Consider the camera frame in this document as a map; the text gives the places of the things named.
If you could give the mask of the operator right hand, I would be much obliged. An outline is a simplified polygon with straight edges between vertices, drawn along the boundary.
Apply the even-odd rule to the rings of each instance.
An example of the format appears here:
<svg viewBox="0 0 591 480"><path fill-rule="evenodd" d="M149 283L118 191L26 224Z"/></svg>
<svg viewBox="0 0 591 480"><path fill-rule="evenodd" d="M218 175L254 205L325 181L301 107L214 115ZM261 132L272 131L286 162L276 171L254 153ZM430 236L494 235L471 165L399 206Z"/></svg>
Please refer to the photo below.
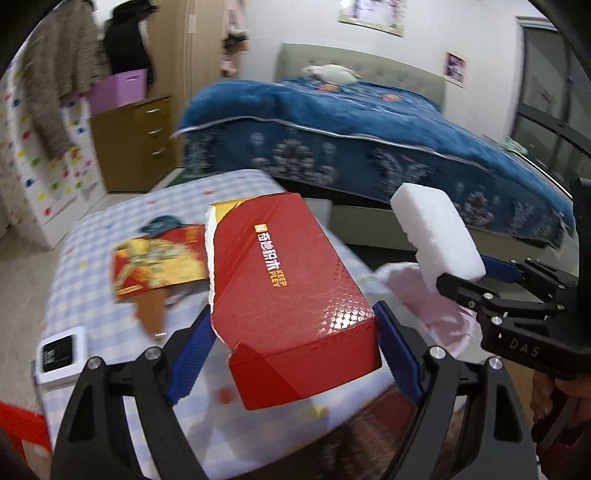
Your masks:
<svg viewBox="0 0 591 480"><path fill-rule="evenodd" d="M535 423L551 413L553 408L552 394L565 385L566 381L554 380L540 372L533 373L530 408L533 411Z"/></svg>

